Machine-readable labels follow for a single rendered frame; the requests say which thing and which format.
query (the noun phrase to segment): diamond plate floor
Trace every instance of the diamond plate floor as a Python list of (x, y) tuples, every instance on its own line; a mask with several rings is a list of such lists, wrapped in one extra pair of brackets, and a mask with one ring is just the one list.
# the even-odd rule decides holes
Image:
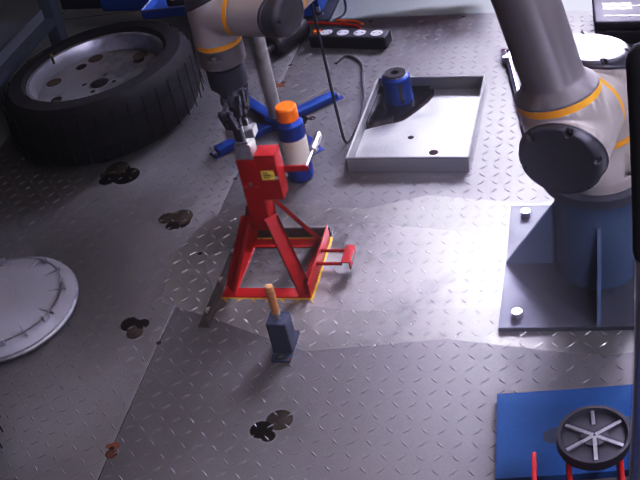
[[(591, 15), (570, 14), (592, 31)], [(356, 243), (354, 270), (325, 269), (314, 302), (289, 302), (300, 344), (272, 365), (264, 302), (221, 304), (198, 328), (222, 272), (242, 190), (214, 94), (164, 139), (123, 158), (127, 185), (98, 184), (106, 165), (47, 169), (0, 149), (0, 251), (69, 265), (80, 300), (69, 324), (31, 355), (0, 365), (0, 478), (492, 478), (496, 394), (629, 383), (631, 332), (498, 336), (509, 207), (549, 203), (522, 171), (520, 133), (493, 15), (375, 19), (382, 53), (358, 52), (366, 89), (392, 65), (412, 75), (485, 75), (468, 174), (352, 174), (334, 113), (307, 123), (326, 151), (286, 203), (334, 245)], [(360, 101), (357, 66), (330, 65), (345, 129)], [(251, 61), (250, 88), (259, 91)], [(274, 65), (283, 99), (327, 90), (308, 44)], [(166, 212), (192, 222), (168, 231)], [(290, 219), (284, 217), (285, 225)], [(250, 280), (279, 281), (258, 259)], [(127, 317), (150, 326), (131, 340)], [(250, 427), (276, 410), (293, 423), (273, 442)], [(120, 443), (105, 458), (105, 445)]]

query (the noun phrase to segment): warning sticker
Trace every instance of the warning sticker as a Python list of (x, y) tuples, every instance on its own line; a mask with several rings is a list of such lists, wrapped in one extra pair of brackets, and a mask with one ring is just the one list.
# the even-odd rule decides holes
[(603, 10), (633, 10), (631, 2), (602, 2)]
[(276, 177), (276, 172), (274, 172), (273, 170), (260, 170), (260, 178), (262, 178), (263, 181), (268, 182), (269, 180), (275, 180)]

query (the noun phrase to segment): black cable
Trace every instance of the black cable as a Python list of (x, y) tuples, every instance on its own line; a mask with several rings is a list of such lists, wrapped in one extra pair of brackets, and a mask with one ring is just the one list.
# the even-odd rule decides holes
[(342, 3), (344, 4), (344, 12), (342, 12), (342, 15), (340, 15), (339, 17), (336, 17), (335, 20), (344, 18), (344, 16), (347, 14), (347, 0), (342, 0)]
[[(340, 119), (340, 112), (338, 111), (338, 103), (336, 102), (336, 94), (333, 91), (333, 82), (331, 82), (331, 73), (329, 72), (329, 64), (327, 63), (327, 54), (324, 51), (324, 45), (322, 44), (322, 35), (320, 34), (320, 26), (318, 25), (318, 16), (316, 15), (316, 11), (312, 8), (311, 12), (313, 13), (313, 22), (316, 26), (316, 31), (318, 32), (318, 42), (320, 43), (320, 52), (322, 52), (322, 61), (324, 62), (324, 69), (327, 72), (327, 80), (329, 81), (329, 91), (331, 92), (331, 100), (333, 100), (333, 108), (336, 111), (336, 117), (338, 119), (338, 127), (340, 127), (340, 135), (342, 136), (342, 141), (344, 143), (351, 143), (354, 135), (356, 134), (356, 130), (358, 128), (356, 124), (356, 128), (353, 130), (351, 137), (347, 140), (347, 137), (344, 135), (344, 130), (342, 129), (342, 120)], [(341, 57), (336, 63), (340, 62), (343, 58), (350, 58), (360, 65), (360, 82), (361, 82), (361, 91), (362, 91), (362, 105), (360, 106), (360, 115), (362, 115), (362, 110), (364, 108), (364, 65), (360, 61), (358, 57), (353, 55), (344, 55)]]

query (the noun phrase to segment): wooden handle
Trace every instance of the wooden handle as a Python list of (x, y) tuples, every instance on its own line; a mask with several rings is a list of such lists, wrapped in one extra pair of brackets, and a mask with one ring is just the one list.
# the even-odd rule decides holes
[(267, 298), (269, 299), (269, 306), (271, 307), (271, 314), (274, 317), (280, 315), (280, 307), (278, 306), (278, 298), (276, 297), (276, 290), (273, 288), (273, 285), (267, 283), (264, 286), (264, 289), (267, 291)]

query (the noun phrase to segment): black handwheel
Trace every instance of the black handwheel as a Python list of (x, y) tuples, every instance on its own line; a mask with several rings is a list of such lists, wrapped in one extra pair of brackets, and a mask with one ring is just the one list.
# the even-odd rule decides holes
[(582, 470), (605, 470), (624, 459), (630, 447), (629, 422), (617, 410), (589, 406), (562, 419), (556, 433), (558, 453)]
[(55, 165), (113, 160), (168, 133), (201, 85), (189, 40), (159, 22), (80, 33), (13, 77), (5, 115), (23, 154)]

